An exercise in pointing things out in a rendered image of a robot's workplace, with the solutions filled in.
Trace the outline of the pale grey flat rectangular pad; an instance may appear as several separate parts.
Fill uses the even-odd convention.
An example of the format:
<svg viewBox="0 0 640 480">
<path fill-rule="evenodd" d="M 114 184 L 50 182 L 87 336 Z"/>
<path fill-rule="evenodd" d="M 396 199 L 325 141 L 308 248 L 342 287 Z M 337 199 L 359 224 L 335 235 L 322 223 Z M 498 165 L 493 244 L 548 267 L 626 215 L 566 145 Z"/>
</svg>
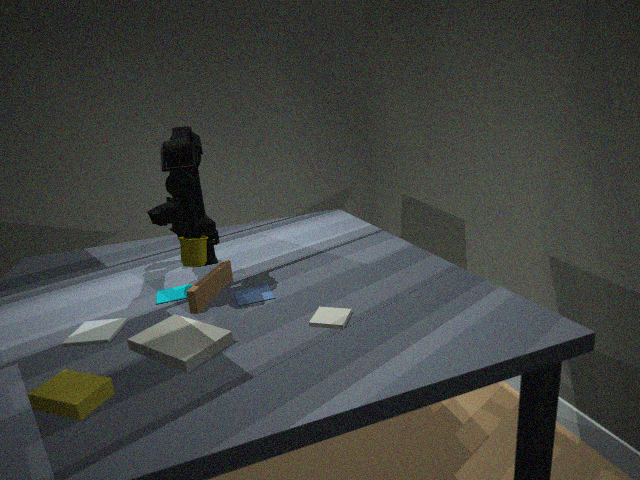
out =
<svg viewBox="0 0 640 480">
<path fill-rule="evenodd" d="M 188 373 L 231 344 L 233 335 L 175 314 L 127 340 L 130 350 Z"/>
</svg>

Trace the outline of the olive-yellow cup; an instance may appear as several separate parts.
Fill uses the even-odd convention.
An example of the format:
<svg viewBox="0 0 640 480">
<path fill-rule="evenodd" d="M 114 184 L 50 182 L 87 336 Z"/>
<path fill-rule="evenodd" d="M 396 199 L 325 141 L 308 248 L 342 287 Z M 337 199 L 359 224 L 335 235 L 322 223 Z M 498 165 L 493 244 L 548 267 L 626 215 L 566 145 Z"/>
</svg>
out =
<svg viewBox="0 0 640 480">
<path fill-rule="evenodd" d="M 181 263 L 185 267 L 204 266 L 207 262 L 207 241 L 208 236 L 201 236 L 198 239 L 184 239 L 179 237 L 181 246 Z"/>
</svg>

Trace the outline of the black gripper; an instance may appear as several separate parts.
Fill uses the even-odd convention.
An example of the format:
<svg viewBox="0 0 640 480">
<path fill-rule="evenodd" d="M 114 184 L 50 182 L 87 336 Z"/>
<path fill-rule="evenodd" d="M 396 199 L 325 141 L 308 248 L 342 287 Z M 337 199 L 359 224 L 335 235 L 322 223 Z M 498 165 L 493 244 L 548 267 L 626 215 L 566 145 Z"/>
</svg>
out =
<svg viewBox="0 0 640 480">
<path fill-rule="evenodd" d="M 182 219 L 176 217 L 167 224 L 172 223 L 172 228 L 169 229 L 176 233 L 178 238 L 183 236 L 184 239 L 198 239 L 205 232 L 216 231 L 216 224 L 212 219 L 202 218 L 202 215 L 198 214 L 197 202 L 201 200 L 197 197 L 197 193 L 177 199 L 183 209 L 184 217 L 181 217 Z"/>
</svg>

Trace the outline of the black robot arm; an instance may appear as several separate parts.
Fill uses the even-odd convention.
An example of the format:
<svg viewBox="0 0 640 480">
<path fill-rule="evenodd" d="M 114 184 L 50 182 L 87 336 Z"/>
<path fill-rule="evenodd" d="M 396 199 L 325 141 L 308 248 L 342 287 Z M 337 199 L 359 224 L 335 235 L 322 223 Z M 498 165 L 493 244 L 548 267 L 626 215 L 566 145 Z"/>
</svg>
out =
<svg viewBox="0 0 640 480">
<path fill-rule="evenodd" d="M 161 147 L 161 163 L 162 172 L 170 172 L 165 184 L 166 189 L 170 195 L 176 198 L 172 202 L 171 197 L 167 197 L 166 203 L 148 211 L 149 217 L 152 223 L 158 226 L 163 226 L 176 217 L 182 219 L 184 213 L 177 198 L 197 193 L 197 197 L 201 200 L 201 202 L 197 202 L 198 214 L 201 214 L 202 218 L 210 219 L 205 213 L 198 172 L 201 154 L 203 154 L 200 137 L 192 132 L 191 127 L 188 126 L 175 127 L 172 129 L 172 134 L 170 140 L 165 141 Z M 214 250 L 214 245 L 220 243 L 218 230 L 205 232 L 202 236 L 208 236 L 205 265 L 218 263 Z"/>
</svg>

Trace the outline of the tan wooden bar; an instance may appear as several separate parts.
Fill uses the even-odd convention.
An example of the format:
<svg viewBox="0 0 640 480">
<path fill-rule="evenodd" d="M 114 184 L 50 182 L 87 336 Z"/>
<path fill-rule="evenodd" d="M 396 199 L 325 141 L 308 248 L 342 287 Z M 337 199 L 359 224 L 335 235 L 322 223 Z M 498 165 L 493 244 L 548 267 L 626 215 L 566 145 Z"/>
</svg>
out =
<svg viewBox="0 0 640 480">
<path fill-rule="evenodd" d="M 231 262 L 224 260 L 186 291 L 190 313 L 198 314 L 232 280 Z"/>
</svg>

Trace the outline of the yellow flat block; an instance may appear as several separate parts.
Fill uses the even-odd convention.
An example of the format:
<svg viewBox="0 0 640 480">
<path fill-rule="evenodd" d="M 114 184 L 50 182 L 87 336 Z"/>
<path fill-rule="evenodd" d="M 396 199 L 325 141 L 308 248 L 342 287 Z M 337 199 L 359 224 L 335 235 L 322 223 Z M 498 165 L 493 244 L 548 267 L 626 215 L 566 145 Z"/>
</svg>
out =
<svg viewBox="0 0 640 480">
<path fill-rule="evenodd" d="M 115 393 L 110 377 L 64 369 L 27 395 L 33 410 L 81 421 Z"/>
</svg>

